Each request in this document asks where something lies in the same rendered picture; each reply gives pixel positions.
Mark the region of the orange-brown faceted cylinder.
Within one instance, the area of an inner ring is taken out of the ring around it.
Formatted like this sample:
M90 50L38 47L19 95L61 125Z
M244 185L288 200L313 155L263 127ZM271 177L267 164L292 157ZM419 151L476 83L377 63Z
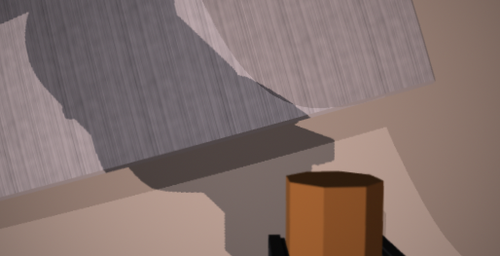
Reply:
M286 175L289 256L382 256L383 187L364 173Z

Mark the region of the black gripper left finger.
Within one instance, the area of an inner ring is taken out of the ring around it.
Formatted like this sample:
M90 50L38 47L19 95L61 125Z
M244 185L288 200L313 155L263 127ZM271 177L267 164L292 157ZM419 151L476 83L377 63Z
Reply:
M268 256L289 256L285 238L268 235Z

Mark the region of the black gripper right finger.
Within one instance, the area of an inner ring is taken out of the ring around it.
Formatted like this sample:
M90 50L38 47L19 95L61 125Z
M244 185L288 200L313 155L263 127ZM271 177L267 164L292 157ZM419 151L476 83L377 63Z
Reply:
M382 256L406 256L385 236L382 239Z

